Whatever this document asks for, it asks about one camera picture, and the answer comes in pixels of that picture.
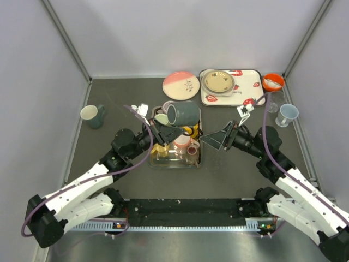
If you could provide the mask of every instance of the metal tray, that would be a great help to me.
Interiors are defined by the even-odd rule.
[[[152,110],[152,117],[160,113],[162,113],[161,106],[156,106]],[[199,128],[202,130],[201,110]],[[198,139],[195,140],[200,143],[197,165],[188,164],[185,160],[185,155],[178,154],[172,143],[170,144],[169,153],[166,157],[159,157],[157,153],[151,154],[149,157],[149,165],[152,168],[199,168],[203,161],[203,144]]]

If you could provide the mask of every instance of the dark gray mug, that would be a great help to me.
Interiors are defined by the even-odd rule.
[[[87,105],[80,111],[81,118],[93,129],[98,129],[104,123],[105,107],[103,105]]]
[[[175,127],[193,127],[200,119],[200,109],[194,101],[173,102],[167,109],[169,123]]]

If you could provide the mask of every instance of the beige plate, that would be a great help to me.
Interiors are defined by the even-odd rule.
[[[205,86],[213,91],[218,93],[223,93],[231,90],[234,86],[234,78],[231,74],[228,74],[225,71],[215,70],[207,73],[203,77]]]

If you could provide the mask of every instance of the gray table surface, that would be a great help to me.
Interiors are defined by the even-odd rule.
[[[104,104],[108,109],[104,126],[98,130],[82,125],[69,181],[85,173],[109,149],[117,130],[140,130],[140,122],[123,104],[147,103],[150,108],[169,100],[161,89],[163,79],[94,80],[88,104]],[[229,120],[239,120],[236,108],[207,107],[200,94],[193,100],[202,110],[203,132],[213,132]],[[264,106],[255,109],[246,122],[252,133],[262,125]],[[305,163],[294,128],[276,126],[276,115],[268,116],[283,145],[281,150],[306,175]],[[152,169],[148,164],[128,173],[112,186],[124,198],[252,198],[260,187],[273,186],[257,170],[258,159],[232,148],[217,152],[204,146],[204,164],[199,169]],[[136,233],[114,241],[93,236],[59,257],[50,249],[51,262],[71,261],[327,261],[303,233],[286,224],[272,239],[251,233]],[[59,242],[66,251],[89,232],[69,232]]]
[[[162,91],[162,82],[161,78],[93,81],[88,104],[104,104],[108,113],[100,129],[90,129],[83,123],[69,181],[85,173],[110,150],[119,129],[130,128],[135,133],[141,130],[141,122],[123,105],[146,103],[150,109],[161,105],[169,100]],[[201,108],[204,133],[220,130],[230,120],[240,120],[236,108],[204,106],[200,93],[192,100]],[[253,134],[262,126],[263,113],[264,106],[256,108],[245,123]],[[281,150],[308,177],[293,125],[280,128],[275,118],[276,114],[270,114],[268,125],[278,130],[283,140]],[[273,186],[256,168],[258,159],[245,152],[236,148],[216,151],[204,145],[203,154],[199,169],[153,169],[146,163],[112,186],[124,198],[253,198],[259,188]]]

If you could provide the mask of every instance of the tray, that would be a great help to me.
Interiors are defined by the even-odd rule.
[[[161,106],[156,106],[152,110],[152,117],[160,113],[162,113]],[[201,110],[199,128],[202,130]],[[198,139],[195,140],[200,143],[197,166],[188,164],[185,161],[185,155],[177,154],[172,143],[170,144],[169,153],[166,157],[159,157],[157,153],[151,154],[149,156],[149,165],[152,168],[199,168],[203,161],[203,144]]]
[[[218,97],[210,93],[204,86],[203,76],[214,69],[200,72],[201,102],[207,106],[240,106],[259,99],[264,94],[261,75],[256,70],[223,70],[231,74],[235,80],[235,87],[231,96]]]

